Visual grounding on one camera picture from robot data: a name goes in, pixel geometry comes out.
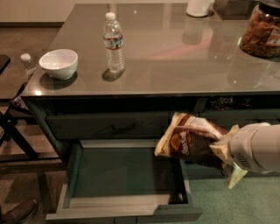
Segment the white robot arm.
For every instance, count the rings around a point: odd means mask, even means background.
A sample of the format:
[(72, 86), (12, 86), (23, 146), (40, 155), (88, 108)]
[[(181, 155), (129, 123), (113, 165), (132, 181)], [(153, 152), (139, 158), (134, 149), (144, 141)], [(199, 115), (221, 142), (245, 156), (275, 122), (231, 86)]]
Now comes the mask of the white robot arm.
[(235, 125), (210, 148), (226, 164), (236, 163), (248, 172), (280, 172), (280, 124)]

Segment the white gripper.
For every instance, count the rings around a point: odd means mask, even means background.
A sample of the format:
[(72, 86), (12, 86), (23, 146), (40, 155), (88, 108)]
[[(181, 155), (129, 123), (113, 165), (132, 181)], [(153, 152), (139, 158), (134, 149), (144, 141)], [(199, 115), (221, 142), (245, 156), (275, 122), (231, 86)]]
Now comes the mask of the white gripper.
[(259, 122), (246, 125), (240, 129), (236, 124), (227, 133), (231, 137), (228, 143), (215, 142), (210, 144), (210, 149), (215, 156), (224, 163), (231, 165), (235, 162), (243, 170), (256, 173), (269, 173), (256, 161), (253, 154), (252, 139), (254, 134), (262, 127), (270, 126), (267, 122)]

